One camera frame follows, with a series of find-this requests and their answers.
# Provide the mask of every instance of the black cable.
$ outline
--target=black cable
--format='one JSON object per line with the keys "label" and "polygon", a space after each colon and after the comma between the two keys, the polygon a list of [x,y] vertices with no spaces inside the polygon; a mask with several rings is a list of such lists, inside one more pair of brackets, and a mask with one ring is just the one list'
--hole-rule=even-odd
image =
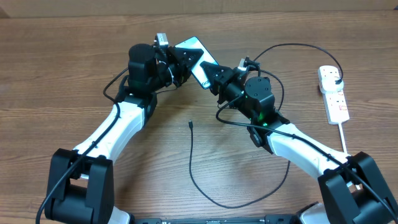
{"label": "black cable", "polygon": [[62,177],[60,178],[60,180],[54,185],[53,189],[50,191],[50,193],[46,196],[46,198],[43,200],[39,211],[37,211],[36,214],[36,224],[40,224],[40,217],[42,216],[45,204],[47,202],[49,202],[51,196],[54,194],[55,190],[57,189],[57,187],[59,187],[59,185],[61,185],[61,183],[70,176],[70,174],[76,169],[76,167],[78,165],[80,165],[81,160],[83,160],[83,158],[101,141],[101,139],[104,138],[104,136],[112,129],[112,127],[114,126],[114,124],[116,124],[116,121],[118,120],[118,118],[120,117],[120,107],[118,102],[110,97],[108,94],[106,94],[106,90],[121,76],[123,75],[126,71],[128,70],[128,68],[124,69],[119,75],[117,75],[116,77],[114,77],[112,79],[112,81],[110,81],[106,87],[104,88],[103,94],[105,97],[107,97],[108,99],[110,99],[115,105],[116,108],[118,110],[118,112],[116,113],[116,116],[114,117],[112,123],[105,129],[105,131],[98,137],[97,140],[95,140],[91,146],[83,153],[80,155],[80,157],[67,169],[67,171],[65,171],[65,173],[62,175]]}
{"label": "black cable", "polygon": [[255,65],[255,67],[256,67],[256,69],[257,69],[257,72],[258,72],[257,76],[258,76],[258,77],[261,77],[261,69],[260,69],[260,65]]}
{"label": "black cable", "polygon": [[156,94],[157,95],[159,95],[159,94],[161,94],[161,93],[165,93],[165,92],[168,92],[168,91],[175,91],[175,90],[177,90],[178,89],[178,87],[177,86],[175,86],[175,88],[173,89],[173,90],[163,90],[163,91],[158,91]]}
{"label": "black cable", "polygon": [[251,205],[251,204],[253,204],[253,203],[259,202],[259,201],[261,201],[261,200],[263,200],[263,199],[265,199],[265,198],[271,196],[273,193],[275,193],[277,190],[279,190],[280,187],[284,184],[284,182],[285,182],[285,180],[286,180],[286,178],[287,178],[287,174],[289,173],[290,161],[288,161],[288,163],[287,163],[287,168],[286,168],[285,177],[284,177],[284,179],[280,182],[280,184],[278,185],[278,187],[276,187],[273,191],[269,192],[268,194],[262,196],[261,198],[256,199],[256,200],[253,200],[253,201],[251,201],[251,202],[249,202],[249,203],[245,203],[245,204],[243,204],[243,205],[238,205],[238,206],[226,206],[226,205],[222,205],[222,204],[220,204],[220,203],[214,201],[213,199],[211,199],[209,196],[207,196],[207,194],[205,194],[205,193],[201,190],[201,188],[198,186],[198,184],[195,182],[195,179],[194,179],[193,176],[192,176],[192,168],[191,168],[191,167],[192,167],[192,153],[193,153],[193,123],[192,123],[192,120],[189,120],[189,128],[191,129],[191,154],[190,154],[190,157],[189,157],[189,175],[191,176],[191,180],[192,180],[194,186],[199,190],[199,192],[200,192],[203,196],[205,196],[209,201],[213,202],[214,204],[216,204],[216,205],[218,205],[218,206],[220,206],[220,207],[222,207],[222,208],[229,208],[229,209],[233,209],[233,208],[243,208],[243,207],[246,207],[246,206]]}
{"label": "black cable", "polygon": [[216,119],[224,124],[232,124],[232,125],[236,125],[236,126],[244,126],[244,127],[251,127],[251,128],[257,128],[257,129],[263,129],[266,131],[271,131],[273,133],[277,133],[277,134],[281,134],[290,138],[294,138],[294,139],[298,139],[306,144],[308,144],[309,146],[311,146],[312,148],[314,148],[316,151],[318,151],[320,154],[322,154],[323,156],[325,156],[326,158],[328,158],[329,160],[333,161],[335,164],[339,165],[340,167],[342,167],[349,175],[351,175],[355,180],[357,180],[358,182],[360,182],[362,184],[362,186],[372,194],[372,196],[378,201],[380,202],[386,209],[387,211],[390,213],[392,219],[395,221],[395,223],[398,223],[398,219],[395,215],[395,213],[392,211],[392,209],[390,208],[390,206],[388,206],[384,200],[382,198],[380,198],[380,196],[378,196],[378,194],[362,179],[360,178],[354,171],[352,171],[351,169],[349,169],[346,165],[344,165],[342,162],[338,161],[337,159],[335,159],[333,156],[331,156],[330,154],[326,153],[325,151],[323,151],[322,149],[320,149],[318,146],[316,146],[314,143],[310,142],[309,140],[302,138],[300,136],[297,136],[295,134],[289,134],[289,133],[285,133],[283,131],[278,131],[272,128],[267,128],[267,127],[263,127],[263,126],[258,126],[258,125],[253,125],[253,124],[245,124],[245,123],[238,123],[238,122],[233,122],[233,121],[226,121],[223,120],[219,117],[221,111],[223,109],[225,109],[228,105],[232,105],[236,100],[240,99],[241,97],[243,97],[243,94],[240,94],[237,98],[231,100],[229,103],[223,105],[216,114]]}
{"label": "black cable", "polygon": [[229,108],[225,108],[225,109],[236,110],[237,108],[236,107],[229,107]]}
{"label": "black cable", "polygon": [[338,63],[337,59],[334,58],[334,56],[333,56],[331,53],[329,53],[327,50],[322,49],[322,48],[317,47],[317,46],[314,46],[314,45],[311,45],[311,44],[298,44],[298,43],[277,44],[277,45],[274,45],[274,46],[272,46],[272,47],[269,47],[268,49],[265,49],[265,51],[261,52],[261,54],[259,54],[259,55],[254,59],[254,61],[256,61],[259,57],[261,57],[261,55],[263,55],[264,53],[266,53],[266,52],[269,51],[270,49],[273,49],[274,47],[287,46],[287,45],[296,45],[296,46],[312,47],[312,48],[318,49],[318,50],[320,50],[320,51],[326,53],[327,55],[329,55],[329,56],[331,57],[331,59],[333,59],[333,60],[336,62],[337,66],[340,68],[340,71],[341,71],[340,79],[336,81],[336,84],[340,84],[341,81],[343,81],[343,69],[341,68],[341,65],[340,65],[340,63]]}

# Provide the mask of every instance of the wooden wall panel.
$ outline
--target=wooden wall panel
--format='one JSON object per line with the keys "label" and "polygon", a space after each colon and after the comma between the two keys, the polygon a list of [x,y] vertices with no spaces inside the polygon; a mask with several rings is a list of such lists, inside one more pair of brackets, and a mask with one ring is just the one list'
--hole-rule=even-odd
{"label": "wooden wall panel", "polygon": [[398,0],[0,0],[10,17],[393,10]]}

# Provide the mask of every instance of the white power strip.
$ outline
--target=white power strip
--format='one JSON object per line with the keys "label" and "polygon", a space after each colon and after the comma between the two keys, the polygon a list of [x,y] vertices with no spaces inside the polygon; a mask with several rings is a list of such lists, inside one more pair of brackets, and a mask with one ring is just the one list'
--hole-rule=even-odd
{"label": "white power strip", "polygon": [[338,69],[324,65],[318,69],[318,77],[329,124],[341,124],[349,120],[344,84],[335,84],[335,80],[340,78]]}

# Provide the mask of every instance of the black bracket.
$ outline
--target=black bracket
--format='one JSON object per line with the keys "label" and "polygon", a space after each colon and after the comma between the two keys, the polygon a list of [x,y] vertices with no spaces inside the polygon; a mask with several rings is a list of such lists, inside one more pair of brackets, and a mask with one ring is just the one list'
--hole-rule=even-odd
{"label": "black bracket", "polygon": [[[47,194],[63,173],[80,157],[77,151],[58,149],[50,166]],[[113,163],[104,156],[86,156],[71,177],[89,174],[87,188],[72,185],[67,178],[45,206],[45,217],[63,223],[106,224],[114,206]]]}
{"label": "black bracket", "polygon": [[169,47],[166,54],[169,67],[175,74],[175,85],[179,87],[191,76],[191,68],[199,61],[203,50]]}
{"label": "black bracket", "polygon": [[215,96],[220,94],[218,97],[218,103],[224,103],[226,100],[226,87],[234,80],[234,78],[239,75],[239,73],[229,67],[215,65],[206,61],[202,62],[200,66],[205,72],[207,79],[209,79],[211,93]]}

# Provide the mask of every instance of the cable connector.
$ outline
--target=cable connector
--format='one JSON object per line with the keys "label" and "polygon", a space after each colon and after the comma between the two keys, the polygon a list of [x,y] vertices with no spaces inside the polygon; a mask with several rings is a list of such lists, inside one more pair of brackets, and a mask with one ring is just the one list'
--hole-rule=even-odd
{"label": "cable connector", "polygon": [[250,60],[249,56],[244,59],[244,67],[249,67],[249,71],[258,71],[260,69],[260,63]]}

